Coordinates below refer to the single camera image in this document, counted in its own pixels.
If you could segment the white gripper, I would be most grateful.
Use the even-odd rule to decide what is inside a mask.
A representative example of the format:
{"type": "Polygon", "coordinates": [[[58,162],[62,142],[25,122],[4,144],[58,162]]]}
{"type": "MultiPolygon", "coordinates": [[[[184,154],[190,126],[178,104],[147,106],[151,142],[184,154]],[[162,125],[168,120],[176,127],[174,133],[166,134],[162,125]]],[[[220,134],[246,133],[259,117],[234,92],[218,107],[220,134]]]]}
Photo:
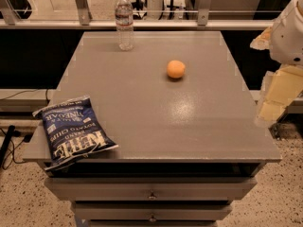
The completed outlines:
{"type": "Polygon", "coordinates": [[[303,0],[291,0],[250,47],[265,50],[269,44],[271,58],[282,65],[263,78],[256,113],[259,127],[275,124],[303,91],[303,0]]]}

